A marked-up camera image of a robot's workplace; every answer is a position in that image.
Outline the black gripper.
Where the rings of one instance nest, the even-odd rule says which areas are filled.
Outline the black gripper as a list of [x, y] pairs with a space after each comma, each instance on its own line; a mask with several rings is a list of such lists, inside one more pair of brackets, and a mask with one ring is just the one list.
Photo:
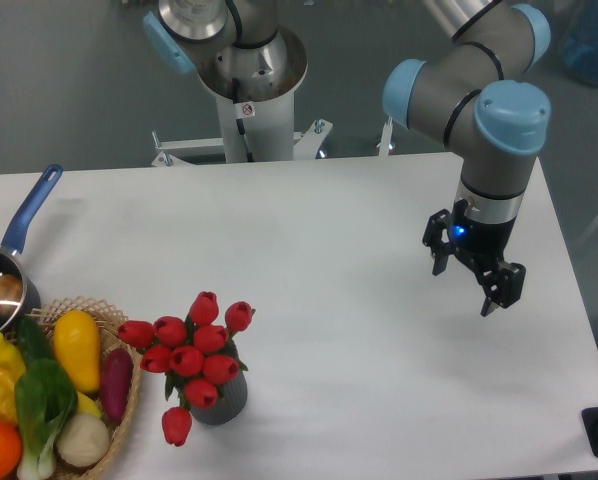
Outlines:
[[[446, 209], [431, 215], [426, 224], [422, 243], [430, 249], [432, 275], [438, 276], [446, 270], [453, 253], [474, 268], [485, 296], [480, 311], [483, 317], [498, 308], [507, 309], [521, 298], [526, 268], [503, 260], [513, 226], [513, 220], [484, 224], [465, 217], [453, 217], [451, 223], [451, 214]], [[447, 231], [449, 240], [443, 238]]]

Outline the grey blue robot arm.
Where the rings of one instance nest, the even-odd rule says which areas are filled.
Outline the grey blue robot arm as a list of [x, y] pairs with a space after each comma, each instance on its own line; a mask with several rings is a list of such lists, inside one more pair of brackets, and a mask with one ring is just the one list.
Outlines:
[[[551, 115], [548, 97], [519, 76], [546, 52], [550, 28], [526, 4], [430, 1], [454, 50], [436, 63], [408, 59], [382, 93], [390, 121], [440, 142], [462, 170], [451, 210], [432, 215], [424, 244], [433, 270], [449, 257], [470, 269], [489, 314], [516, 303], [525, 268], [504, 250]], [[295, 160], [294, 93], [307, 71], [298, 37], [273, 1], [162, 1], [143, 28], [161, 59], [197, 73], [215, 97], [226, 160]]]

